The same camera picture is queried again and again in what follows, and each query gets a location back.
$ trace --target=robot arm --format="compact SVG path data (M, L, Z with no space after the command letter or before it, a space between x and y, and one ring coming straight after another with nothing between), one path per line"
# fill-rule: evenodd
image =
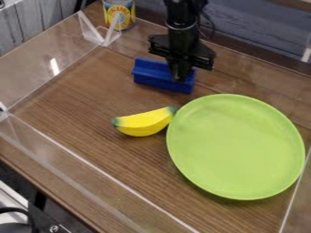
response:
M212 70L215 52L199 41L197 18L208 0L164 0L167 35L149 36L149 53L167 58L176 81L184 82L193 66Z

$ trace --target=green plate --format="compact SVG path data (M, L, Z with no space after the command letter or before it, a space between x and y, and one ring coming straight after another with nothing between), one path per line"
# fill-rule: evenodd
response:
M268 198L304 167L304 142L285 116L239 95L204 96L177 112L168 150L185 177L224 198Z

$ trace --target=blue block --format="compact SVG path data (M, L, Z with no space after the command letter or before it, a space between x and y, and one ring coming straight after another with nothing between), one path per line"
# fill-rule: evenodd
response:
M167 63L137 57L131 74L133 75L133 82L137 84L155 86L187 94L192 93L196 76L195 69L192 69L185 81L180 83L173 80Z

